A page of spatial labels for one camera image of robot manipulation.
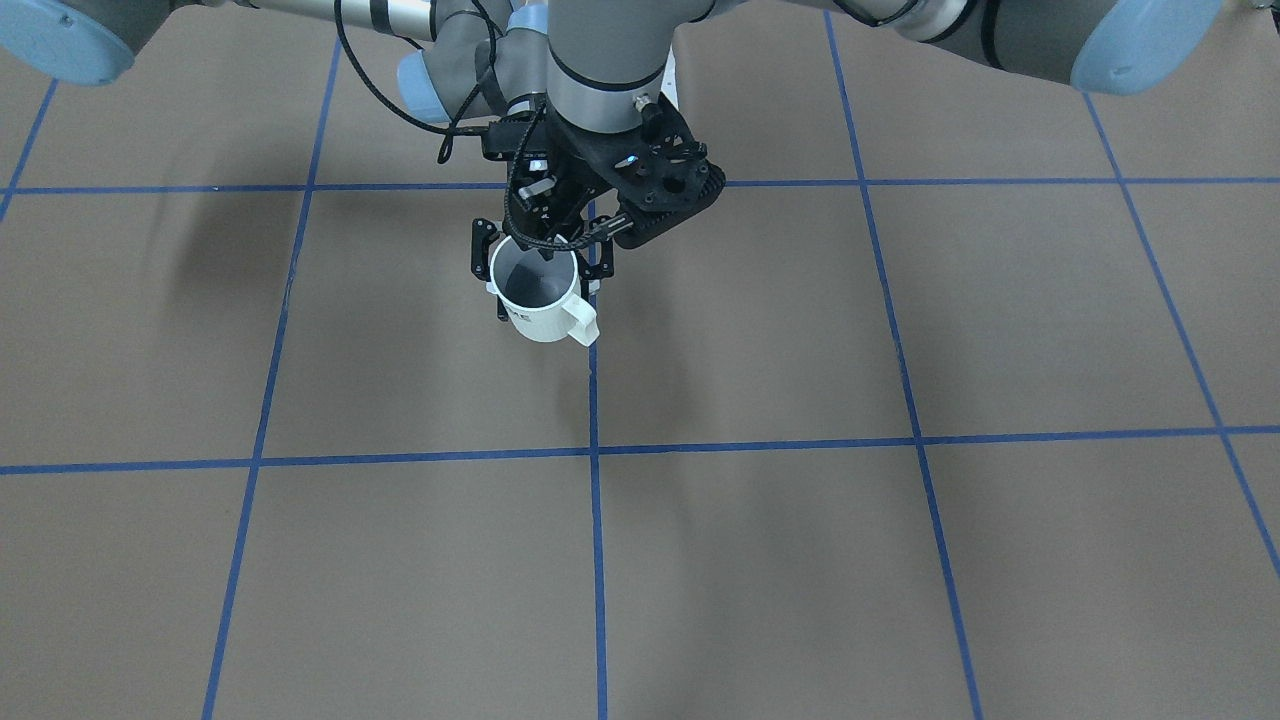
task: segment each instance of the robotic arm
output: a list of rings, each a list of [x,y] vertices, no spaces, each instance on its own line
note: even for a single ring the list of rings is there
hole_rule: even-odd
[[[548,261],[579,255],[581,287],[613,274],[613,247],[639,247],[709,208],[723,170],[662,95],[676,28],[746,0],[236,0],[431,42],[401,63],[415,124],[480,137],[506,163],[502,219],[472,223],[472,273],[509,236]],[[785,0],[841,12],[973,61],[1091,92],[1132,95],[1172,73],[1221,0]],[[224,0],[0,0],[0,44],[79,85],[106,85],[169,18]],[[458,128],[471,118],[497,118]],[[439,128],[429,123],[448,123]],[[447,159],[442,149],[442,161]],[[588,204],[617,191],[613,215]],[[600,246],[599,261],[582,251]],[[506,319],[499,302],[499,316]]]

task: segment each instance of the mug handle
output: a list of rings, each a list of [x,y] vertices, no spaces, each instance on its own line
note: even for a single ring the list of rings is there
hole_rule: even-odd
[[[595,307],[577,293],[571,295],[562,307],[577,320],[577,324],[568,329],[570,337],[582,347],[590,347],[600,337],[600,327],[595,323]]]

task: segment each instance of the blue joint cap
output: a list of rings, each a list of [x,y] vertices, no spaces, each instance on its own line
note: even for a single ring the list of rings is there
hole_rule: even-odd
[[[426,58],[422,53],[412,53],[401,60],[396,70],[396,82],[404,99],[404,110],[424,123],[447,123],[449,113],[435,92],[435,83],[426,72]]]
[[[1137,95],[1171,76],[1204,40],[1222,0],[1120,0],[1080,49],[1071,86]]]
[[[507,31],[511,32],[516,28],[531,29],[547,35],[547,5],[543,3],[525,5],[512,13],[511,19],[507,20]]]
[[[56,0],[0,0],[0,45],[76,85],[108,85],[133,67],[133,50],[123,40]]]

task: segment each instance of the floor tile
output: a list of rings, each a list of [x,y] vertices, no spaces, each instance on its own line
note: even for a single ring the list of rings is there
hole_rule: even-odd
[[[59,85],[22,184],[306,182],[333,46],[321,22],[182,9],[114,85]]]
[[[269,455],[588,443],[586,350],[499,323],[468,272],[471,220],[500,209],[495,191],[315,196]]]
[[[1265,717],[1276,577],[1217,438],[929,451],[986,716]]]
[[[0,225],[0,462],[247,457],[298,205],[19,196]]]
[[[50,79],[4,50],[0,50],[0,77],[5,83],[0,92],[0,183],[8,187]]]
[[[1164,85],[1094,101],[1128,177],[1280,177],[1280,38],[1267,13],[1228,3]]]
[[[851,178],[822,13],[750,3],[676,33],[680,109],[730,179]]]
[[[1271,541],[1280,541],[1280,434],[1235,436],[1231,445],[1249,480],[1249,489],[1267,524]]]
[[[1222,419],[1280,423],[1280,184],[1130,190]]]
[[[618,256],[602,442],[909,436],[860,205],[850,187],[730,188]]]
[[[198,717],[244,470],[3,486],[5,719]]]
[[[218,717],[595,717],[585,459],[268,469]]]
[[[1112,176],[1075,90],[832,22],[868,177]]]
[[[872,196],[925,434],[1212,424],[1119,188]]]
[[[402,58],[416,50],[404,42],[358,28],[349,32],[349,38],[360,64],[378,88],[403,108],[396,69]],[[467,120],[463,124],[485,124],[489,119]],[[444,165],[436,163],[439,150],[439,136],[429,135],[383,108],[360,82],[347,59],[342,58],[325,128],[319,182],[507,182],[506,163],[485,160],[480,155],[477,138],[457,138],[453,158]]]
[[[913,450],[602,477],[611,716],[973,716]]]

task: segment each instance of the cup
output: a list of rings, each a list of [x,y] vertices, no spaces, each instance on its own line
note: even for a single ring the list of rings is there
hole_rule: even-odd
[[[566,336],[584,347],[600,337],[595,307],[582,299],[576,252],[545,260],[538,250],[521,250],[511,237],[489,258],[489,291],[502,300],[511,324],[535,342]]]

